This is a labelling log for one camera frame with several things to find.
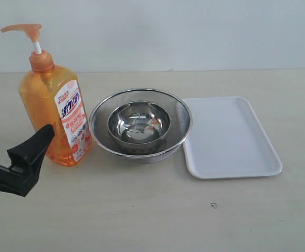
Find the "stainless steel bowl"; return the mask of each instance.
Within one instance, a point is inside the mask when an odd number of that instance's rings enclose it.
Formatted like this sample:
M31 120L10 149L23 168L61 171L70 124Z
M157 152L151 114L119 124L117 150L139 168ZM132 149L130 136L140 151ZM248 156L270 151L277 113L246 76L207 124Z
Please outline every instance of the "stainless steel bowl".
M158 104L169 115L170 128L165 146L160 146L151 154L123 153L108 132L109 116L124 104L136 101ZM89 126L94 141L108 153L133 163L148 164L167 158L181 146L191 131L192 115L188 106L180 98L161 90L138 88L120 91L101 101L90 114Z
M162 146L170 129L170 117L158 104L134 101L117 108L108 120L108 131L122 153L146 155Z

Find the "orange pump head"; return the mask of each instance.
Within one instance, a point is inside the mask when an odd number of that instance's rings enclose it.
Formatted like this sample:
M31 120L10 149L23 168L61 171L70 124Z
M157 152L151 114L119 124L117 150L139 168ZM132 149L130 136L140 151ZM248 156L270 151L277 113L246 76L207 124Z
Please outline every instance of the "orange pump head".
M31 39L35 50L30 56L30 63L33 72L45 72L54 67L51 54L42 50L39 44L39 36L41 24L18 24L9 25L1 29L1 32L8 32L10 30L20 30L26 33L26 36Z

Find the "white plastic tray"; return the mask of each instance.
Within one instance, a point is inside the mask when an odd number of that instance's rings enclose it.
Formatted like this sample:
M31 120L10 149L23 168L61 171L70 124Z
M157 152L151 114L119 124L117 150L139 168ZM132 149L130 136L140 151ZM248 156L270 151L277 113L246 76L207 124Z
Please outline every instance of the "white plastic tray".
M282 163L242 97L184 99L193 128L184 142L189 172L199 179L277 175Z

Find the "orange liquid soap bottle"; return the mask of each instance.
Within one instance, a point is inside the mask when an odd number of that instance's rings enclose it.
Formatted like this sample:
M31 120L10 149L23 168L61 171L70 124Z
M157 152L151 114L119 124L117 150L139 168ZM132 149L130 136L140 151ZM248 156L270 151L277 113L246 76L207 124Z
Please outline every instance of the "orange liquid soap bottle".
M73 166L92 146L78 77L70 69L54 65L51 54L41 49L40 29L40 24L19 24L1 31L24 31L32 40L32 70L23 77L19 95L35 131L49 123L54 128L46 156L55 163Z

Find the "table surface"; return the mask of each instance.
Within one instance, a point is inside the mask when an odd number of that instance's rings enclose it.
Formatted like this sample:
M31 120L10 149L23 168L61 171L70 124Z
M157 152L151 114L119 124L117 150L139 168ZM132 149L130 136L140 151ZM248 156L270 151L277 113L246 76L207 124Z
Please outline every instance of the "table surface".
M0 164L34 130L0 73ZM282 163L274 177L198 180L182 148L125 166L94 145L75 167L48 159L26 198L0 193L0 251L305 251L305 69L78 73L87 112L126 88L249 100Z

